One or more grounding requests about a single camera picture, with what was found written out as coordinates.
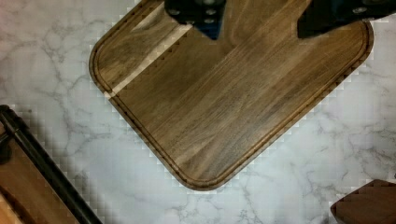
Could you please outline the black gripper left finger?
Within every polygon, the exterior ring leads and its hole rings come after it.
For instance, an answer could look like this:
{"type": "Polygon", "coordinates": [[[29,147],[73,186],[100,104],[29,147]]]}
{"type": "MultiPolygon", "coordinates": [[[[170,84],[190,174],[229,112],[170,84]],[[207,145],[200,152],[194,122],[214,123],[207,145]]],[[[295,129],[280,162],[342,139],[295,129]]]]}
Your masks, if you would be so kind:
{"type": "Polygon", "coordinates": [[[227,0],[164,0],[167,14],[179,24],[190,24],[212,40],[219,38],[227,0]]]}

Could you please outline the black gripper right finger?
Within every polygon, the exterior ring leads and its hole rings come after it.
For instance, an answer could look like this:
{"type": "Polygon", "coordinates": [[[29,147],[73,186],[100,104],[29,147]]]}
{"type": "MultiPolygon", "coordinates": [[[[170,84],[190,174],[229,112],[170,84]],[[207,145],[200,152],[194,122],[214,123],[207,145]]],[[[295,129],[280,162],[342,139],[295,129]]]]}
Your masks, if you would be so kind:
{"type": "Polygon", "coordinates": [[[371,21],[396,11],[396,0],[312,0],[297,21],[297,36],[326,34],[355,21],[371,21]]]}

